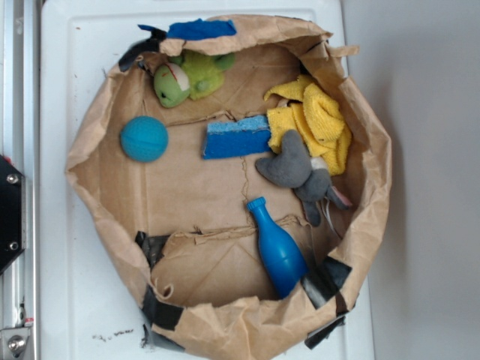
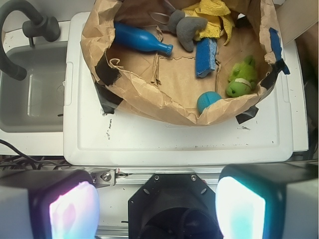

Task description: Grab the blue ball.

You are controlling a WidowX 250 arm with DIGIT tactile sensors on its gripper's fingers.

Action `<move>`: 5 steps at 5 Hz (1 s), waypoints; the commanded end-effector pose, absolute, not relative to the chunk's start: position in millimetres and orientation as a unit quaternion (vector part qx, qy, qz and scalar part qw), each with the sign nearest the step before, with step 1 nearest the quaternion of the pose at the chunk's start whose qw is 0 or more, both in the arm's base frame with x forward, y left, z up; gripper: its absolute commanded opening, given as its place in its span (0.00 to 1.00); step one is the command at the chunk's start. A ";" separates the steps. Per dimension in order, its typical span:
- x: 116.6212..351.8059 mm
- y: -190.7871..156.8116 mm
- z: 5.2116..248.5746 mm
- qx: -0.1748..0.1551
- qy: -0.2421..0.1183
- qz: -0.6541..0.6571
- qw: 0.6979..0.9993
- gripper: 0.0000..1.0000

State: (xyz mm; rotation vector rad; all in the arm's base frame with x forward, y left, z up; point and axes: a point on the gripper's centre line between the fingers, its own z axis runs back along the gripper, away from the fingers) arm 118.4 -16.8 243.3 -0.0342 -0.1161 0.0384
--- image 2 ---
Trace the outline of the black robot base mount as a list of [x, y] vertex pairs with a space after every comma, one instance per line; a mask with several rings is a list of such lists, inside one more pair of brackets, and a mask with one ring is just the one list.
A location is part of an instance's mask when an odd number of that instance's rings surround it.
[[197, 174], [154, 174], [128, 200], [128, 237], [222, 239], [215, 196]]

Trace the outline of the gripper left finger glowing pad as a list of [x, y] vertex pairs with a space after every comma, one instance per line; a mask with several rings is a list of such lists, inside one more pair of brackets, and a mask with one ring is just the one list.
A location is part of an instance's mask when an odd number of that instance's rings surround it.
[[85, 170], [0, 173], [2, 239], [93, 239], [100, 202]]

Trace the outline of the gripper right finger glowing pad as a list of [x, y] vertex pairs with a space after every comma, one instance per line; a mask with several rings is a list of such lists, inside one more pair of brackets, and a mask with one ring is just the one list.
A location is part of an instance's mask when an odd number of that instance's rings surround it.
[[215, 200], [226, 239], [317, 239], [317, 163], [229, 164]]

